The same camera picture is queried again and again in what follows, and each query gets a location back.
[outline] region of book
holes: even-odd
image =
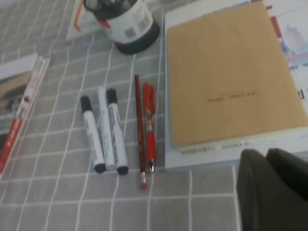
[[[177,25],[199,18],[212,12],[219,12],[231,7],[250,4],[250,1],[236,0],[234,2],[221,2],[215,0],[197,1],[190,5],[169,11],[165,15],[165,34]],[[306,66],[308,59],[305,58],[307,50],[299,49],[296,43],[292,43],[291,36],[285,28],[297,28],[297,35],[302,41],[308,41],[307,29],[304,21],[307,20],[308,5],[292,5],[282,0],[276,2],[264,2],[268,14],[276,31],[276,39],[280,42],[281,49],[289,63],[293,80],[295,81],[299,98],[308,114],[308,72]],[[217,142],[205,142],[198,146],[187,149],[176,147],[171,135],[171,116],[169,98],[169,76],[167,55],[169,43],[165,40],[165,168],[183,168],[204,164],[224,164],[230,161],[238,161],[244,149],[256,149],[266,154],[269,148],[278,147],[294,153],[302,158],[308,157],[308,128],[285,130],[274,132],[270,136],[248,136]]]
[[[38,94],[49,59],[28,55],[0,66],[0,177]]]
[[[262,2],[174,26],[167,43],[176,147],[308,127]]]

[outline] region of grid pattern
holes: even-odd
[[[163,25],[164,11],[186,3],[153,10],[154,18]],[[132,56],[103,32],[65,41],[73,4],[25,0],[0,9],[1,63],[34,52],[51,57],[0,182],[0,230],[239,231],[235,166],[164,171],[164,37]],[[135,73],[156,92],[158,168],[146,191],[139,186]],[[99,126],[96,90],[103,84],[117,91],[130,168],[123,177],[97,175],[90,161],[79,98],[90,97]]]

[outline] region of black marker cap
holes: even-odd
[[[110,88],[106,91],[107,95],[107,101],[108,105],[111,103],[117,103],[117,98],[116,98],[116,90],[113,88]]]
[[[119,175],[126,175],[128,174],[128,167],[127,166],[120,166],[117,169]]]
[[[98,164],[94,167],[94,170],[97,172],[97,173],[103,173],[106,171],[106,164]]]
[[[81,103],[82,113],[85,113],[86,111],[93,111],[91,102],[88,96],[86,95],[81,96],[80,103]]]

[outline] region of pen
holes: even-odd
[[[103,173],[106,170],[106,164],[104,161],[100,137],[98,135],[96,122],[94,119],[94,114],[89,97],[82,96],[80,98],[80,103],[81,103],[83,118],[85,120],[85,125],[87,129],[89,145],[92,151],[92,161],[94,170],[97,173]]]
[[[145,178],[146,165],[145,165],[144,143],[143,143],[143,125],[142,125],[139,75],[135,75],[135,91],[136,91],[136,112],[137,112],[138,150],[139,150],[141,187],[143,189],[146,189],[146,178]]]
[[[116,90],[108,89],[106,91],[108,111],[110,119],[110,131],[113,142],[115,167],[119,175],[128,174],[128,161],[124,144],[124,136],[121,127],[119,106],[117,104]]]
[[[146,82],[143,85],[143,107],[146,127],[146,153],[150,165],[150,171],[155,171],[156,147],[152,116],[155,113],[155,91],[152,85]]]
[[[109,111],[106,98],[106,88],[98,87],[98,102],[100,107],[101,118],[101,133],[102,133],[102,148],[105,158],[106,169],[108,171],[114,170],[116,163],[114,157],[114,150],[112,144],[112,135],[110,130]]]

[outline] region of product label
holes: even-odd
[[[113,42],[125,44],[138,40],[148,32],[153,18],[145,3],[137,0],[135,5],[124,14],[100,23]]]

